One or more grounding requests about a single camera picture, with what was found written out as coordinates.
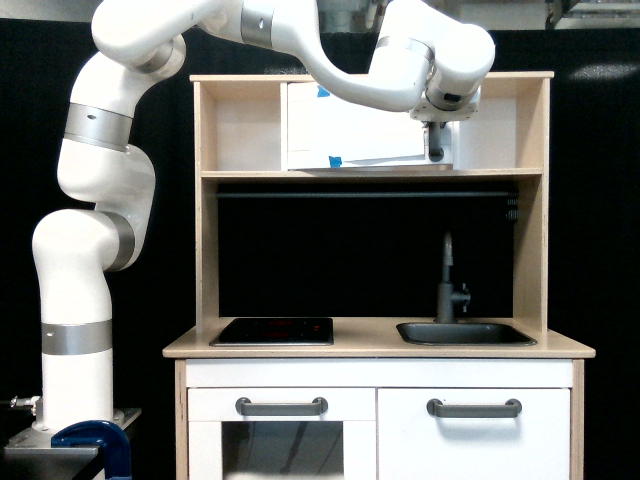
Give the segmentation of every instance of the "sink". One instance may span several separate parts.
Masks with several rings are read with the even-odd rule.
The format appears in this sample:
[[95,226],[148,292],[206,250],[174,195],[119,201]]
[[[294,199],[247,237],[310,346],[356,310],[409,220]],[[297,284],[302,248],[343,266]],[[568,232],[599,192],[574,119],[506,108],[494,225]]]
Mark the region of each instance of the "sink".
[[515,328],[500,323],[401,323],[396,328],[405,342],[418,345],[519,347],[538,343]]

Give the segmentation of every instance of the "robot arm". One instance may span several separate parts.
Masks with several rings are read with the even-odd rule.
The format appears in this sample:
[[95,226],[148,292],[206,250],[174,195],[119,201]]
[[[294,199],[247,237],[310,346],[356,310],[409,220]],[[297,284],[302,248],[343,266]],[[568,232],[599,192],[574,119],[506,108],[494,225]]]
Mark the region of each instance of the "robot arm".
[[33,237],[43,426],[50,430],[112,416],[111,298],[102,272],[136,260],[155,187],[149,158],[128,145],[129,130],[140,97],[181,68],[181,33],[194,25],[294,55],[336,96],[383,110],[414,109],[419,120],[417,111],[429,111],[436,122],[466,112],[493,62],[486,32],[420,0],[389,3],[366,77],[347,75],[327,59],[315,0],[104,0],[92,23],[100,52],[73,87],[58,165],[63,191],[95,203],[95,210],[54,212]]
[[[325,55],[315,0],[107,0],[96,10],[92,31],[102,53],[138,67],[196,24],[216,37],[293,55],[336,96],[389,111],[414,108],[427,85],[437,108],[445,96],[446,110],[462,108],[494,56],[487,32],[420,0],[389,4],[366,78],[342,72]],[[458,100],[452,105],[451,99]]]

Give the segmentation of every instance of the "drawer handle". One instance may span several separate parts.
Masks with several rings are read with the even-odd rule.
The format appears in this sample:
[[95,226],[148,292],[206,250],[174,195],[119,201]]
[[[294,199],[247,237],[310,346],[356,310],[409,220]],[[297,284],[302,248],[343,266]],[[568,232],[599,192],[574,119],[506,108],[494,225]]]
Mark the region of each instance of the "drawer handle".
[[504,405],[443,405],[437,398],[427,403],[429,415],[439,418],[516,418],[521,411],[522,404],[515,398]]
[[246,397],[236,402],[236,411],[246,417],[312,417],[322,415],[328,408],[322,397],[311,403],[251,403]]

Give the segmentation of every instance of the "black faucet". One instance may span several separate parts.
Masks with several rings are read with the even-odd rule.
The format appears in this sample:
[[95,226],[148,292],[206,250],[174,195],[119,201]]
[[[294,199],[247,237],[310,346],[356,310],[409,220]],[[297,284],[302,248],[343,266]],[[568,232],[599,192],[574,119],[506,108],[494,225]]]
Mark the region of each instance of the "black faucet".
[[453,315],[453,307],[462,305],[462,310],[467,311],[467,305],[471,302],[471,294],[466,285],[462,284],[462,292],[456,292],[450,280],[449,270],[453,265],[453,243],[451,232],[444,235],[444,251],[442,254],[442,281],[438,284],[438,315],[435,323],[457,323]]

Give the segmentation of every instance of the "black induction cooktop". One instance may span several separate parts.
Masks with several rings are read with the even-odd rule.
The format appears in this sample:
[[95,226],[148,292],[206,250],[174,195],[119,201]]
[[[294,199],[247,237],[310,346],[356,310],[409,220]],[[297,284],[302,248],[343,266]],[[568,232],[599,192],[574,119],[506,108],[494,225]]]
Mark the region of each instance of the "black induction cooktop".
[[236,318],[209,345],[333,345],[333,319],[327,317]]

